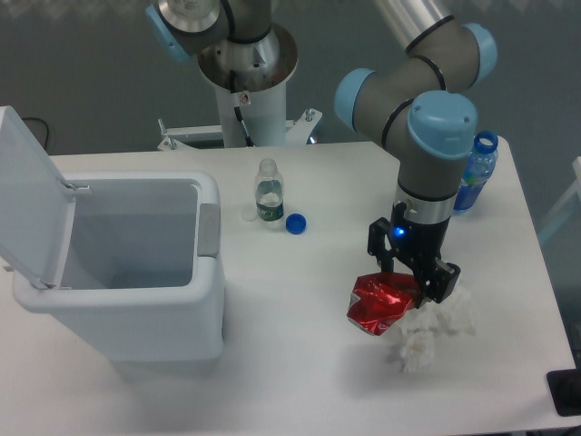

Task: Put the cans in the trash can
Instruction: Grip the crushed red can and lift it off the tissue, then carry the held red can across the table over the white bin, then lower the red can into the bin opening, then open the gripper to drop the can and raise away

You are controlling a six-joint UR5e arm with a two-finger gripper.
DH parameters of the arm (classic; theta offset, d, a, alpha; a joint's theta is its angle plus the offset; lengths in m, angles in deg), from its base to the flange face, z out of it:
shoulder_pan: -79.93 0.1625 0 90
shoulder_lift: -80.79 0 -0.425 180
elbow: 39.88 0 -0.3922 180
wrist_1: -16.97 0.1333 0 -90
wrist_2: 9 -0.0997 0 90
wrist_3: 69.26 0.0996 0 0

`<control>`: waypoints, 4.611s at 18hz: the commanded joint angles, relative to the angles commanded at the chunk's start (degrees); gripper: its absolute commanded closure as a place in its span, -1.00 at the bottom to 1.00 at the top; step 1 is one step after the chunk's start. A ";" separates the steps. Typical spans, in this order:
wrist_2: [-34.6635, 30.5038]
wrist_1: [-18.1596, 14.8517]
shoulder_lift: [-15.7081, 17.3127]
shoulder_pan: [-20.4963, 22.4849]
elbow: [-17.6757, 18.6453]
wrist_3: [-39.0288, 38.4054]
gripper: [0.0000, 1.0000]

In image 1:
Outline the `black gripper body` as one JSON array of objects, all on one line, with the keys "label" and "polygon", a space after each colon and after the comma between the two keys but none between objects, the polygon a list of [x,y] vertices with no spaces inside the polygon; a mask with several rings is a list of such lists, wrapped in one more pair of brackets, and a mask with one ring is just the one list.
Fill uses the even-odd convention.
[{"label": "black gripper body", "polygon": [[441,258],[450,218],[440,223],[415,223],[406,218],[407,212],[409,208],[404,203],[392,208],[387,233],[390,249],[381,270],[391,273],[393,259],[397,258],[416,278],[430,278],[438,270],[437,259]]}]

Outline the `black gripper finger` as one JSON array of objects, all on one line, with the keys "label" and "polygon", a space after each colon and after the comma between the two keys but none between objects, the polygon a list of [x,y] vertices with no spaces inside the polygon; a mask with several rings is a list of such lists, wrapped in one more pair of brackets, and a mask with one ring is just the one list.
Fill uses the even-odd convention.
[{"label": "black gripper finger", "polygon": [[390,223],[381,217],[369,225],[367,252],[376,258],[377,264],[384,273],[394,271],[395,252],[389,241]]},{"label": "black gripper finger", "polygon": [[423,296],[436,303],[442,303],[452,294],[461,273],[458,265],[439,258],[422,266],[420,271],[419,284]]}]

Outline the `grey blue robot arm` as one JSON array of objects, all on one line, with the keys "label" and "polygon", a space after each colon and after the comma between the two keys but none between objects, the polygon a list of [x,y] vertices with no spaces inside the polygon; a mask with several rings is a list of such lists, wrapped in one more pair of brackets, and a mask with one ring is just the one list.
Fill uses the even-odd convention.
[{"label": "grey blue robot arm", "polygon": [[[390,218],[369,228],[368,251],[383,271],[405,264],[420,300],[441,302],[460,270],[441,257],[452,207],[478,123],[464,91],[494,69],[491,33],[461,25],[439,1],[379,1],[379,13],[407,54],[391,74],[356,69],[334,97],[339,119],[399,161]],[[268,1],[153,1],[146,10],[164,49],[196,59],[213,85],[228,147],[286,143],[283,90],[298,53]]]}]

